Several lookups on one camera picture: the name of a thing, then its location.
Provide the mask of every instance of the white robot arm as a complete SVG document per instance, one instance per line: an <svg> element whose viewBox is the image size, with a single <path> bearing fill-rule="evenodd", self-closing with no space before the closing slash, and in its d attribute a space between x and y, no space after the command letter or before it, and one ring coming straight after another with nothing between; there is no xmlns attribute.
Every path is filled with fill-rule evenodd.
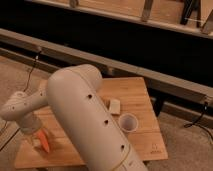
<svg viewBox="0 0 213 171"><path fill-rule="evenodd" d="M28 113L48 104L89 170L147 171L97 95L101 81L99 70L91 65L61 69L49 78L46 90L13 95L0 116L18 121L23 132L30 133L39 121Z"/></svg>

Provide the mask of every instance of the cable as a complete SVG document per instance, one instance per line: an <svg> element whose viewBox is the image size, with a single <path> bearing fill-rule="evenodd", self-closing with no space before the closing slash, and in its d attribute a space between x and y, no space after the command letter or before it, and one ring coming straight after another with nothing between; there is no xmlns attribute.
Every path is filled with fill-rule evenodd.
<svg viewBox="0 0 213 171"><path fill-rule="evenodd" d="M4 143L4 145L0 148L0 152L7 146L7 144L15 137L15 135L19 132L20 128L18 128L13 135Z"/></svg>
<svg viewBox="0 0 213 171"><path fill-rule="evenodd" d="M207 112L207 109L208 109L208 103L205 102L204 103L204 111L201 113L201 115L197 119L195 119L193 122L185 124L184 128L189 128L189 127L195 125L196 123L198 123L203 118L204 114Z"/></svg>
<svg viewBox="0 0 213 171"><path fill-rule="evenodd" d="M28 75L27 84L26 84L26 87L24 88L23 92L27 91L27 89L28 89L28 87L29 87L31 74L32 74L33 70L34 70L35 67L36 67L37 60L38 60L40 54L41 54L41 51L39 51L38 54L36 55L36 57L34 58L34 62L33 62L32 68L31 68L31 70L30 70L30 72L29 72L29 75Z"/></svg>
<svg viewBox="0 0 213 171"><path fill-rule="evenodd" d="M213 142L213 135L211 134L211 132L206 129L204 126L200 125L200 124L195 124L197 127L203 129L204 131L206 131L206 133L209 135L209 137L211 138L212 142Z"/></svg>
<svg viewBox="0 0 213 171"><path fill-rule="evenodd" d="M189 128L189 127L192 127L192 126L197 126L197 127L201 128L202 130L204 130L209 135L209 137L211 139L211 142L213 142L213 135L212 135L212 133L208 129L206 129L204 126L198 124L198 122L203 118L204 114L207 112L207 109L208 109L208 103L205 102L204 103L204 111L201 113L201 115L197 119L195 119L193 122L185 124L184 128Z"/></svg>

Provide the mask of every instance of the white cup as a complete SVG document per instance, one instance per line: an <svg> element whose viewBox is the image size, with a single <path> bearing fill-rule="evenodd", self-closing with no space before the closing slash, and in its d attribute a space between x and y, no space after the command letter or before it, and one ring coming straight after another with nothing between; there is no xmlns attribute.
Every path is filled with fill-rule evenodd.
<svg viewBox="0 0 213 171"><path fill-rule="evenodd" d="M138 119L133 114L125 113L118 118L118 125L128 137L130 133L138 129Z"/></svg>

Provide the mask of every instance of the wooden tabletop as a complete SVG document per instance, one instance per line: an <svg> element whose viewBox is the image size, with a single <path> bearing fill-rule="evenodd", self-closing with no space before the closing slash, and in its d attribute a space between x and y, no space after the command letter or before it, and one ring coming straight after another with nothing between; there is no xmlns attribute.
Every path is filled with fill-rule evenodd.
<svg viewBox="0 0 213 171"><path fill-rule="evenodd" d="M104 102L116 98L121 101L121 113L132 113L139 120L136 132L128 136L141 160L167 159L166 147L160 132L157 118L152 109L144 79L112 78L104 79L98 92ZM53 166L84 165L78 152L56 121L49 107L35 112L44 126L51 131L49 154L34 149L24 138L18 150L15 168L39 168Z"/></svg>

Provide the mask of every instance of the floor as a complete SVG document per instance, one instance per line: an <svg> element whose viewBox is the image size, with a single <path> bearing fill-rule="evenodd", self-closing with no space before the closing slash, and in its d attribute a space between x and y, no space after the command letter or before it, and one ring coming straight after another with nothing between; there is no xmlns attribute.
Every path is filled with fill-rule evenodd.
<svg viewBox="0 0 213 171"><path fill-rule="evenodd" d="M9 60L0 56L0 106L17 90L26 86L29 66ZM41 79L46 79L49 74L35 69L27 93L36 91ZM152 161L148 164L149 171L211 171L213 168L213 144L209 137L199 128L185 129L185 120L161 113L159 118L160 128L168 150L169 159ZM4 121L0 119L0 128ZM15 123L9 123L6 131L0 135L0 147L8 137L17 129ZM16 171L13 167L22 134L15 138L0 152L0 171ZM52 171L70 170L69 168L51 168Z"/></svg>

